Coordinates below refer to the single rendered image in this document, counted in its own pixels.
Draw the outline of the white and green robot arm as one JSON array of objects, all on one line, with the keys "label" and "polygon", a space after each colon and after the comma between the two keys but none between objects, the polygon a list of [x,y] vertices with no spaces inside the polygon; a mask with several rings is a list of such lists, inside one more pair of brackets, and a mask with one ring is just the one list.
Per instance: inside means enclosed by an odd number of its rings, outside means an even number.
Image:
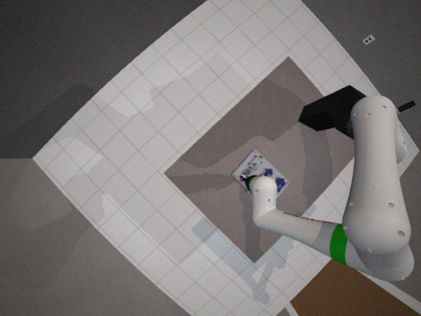
[{"label": "white and green robot arm", "polygon": [[414,257],[397,168],[407,154],[398,115],[415,105],[410,101],[396,108],[388,98],[372,95],[353,106],[346,123],[354,137],[353,178],[342,224],[277,210],[275,180],[253,175],[246,187],[253,189],[254,224],[382,281],[404,280]]}]

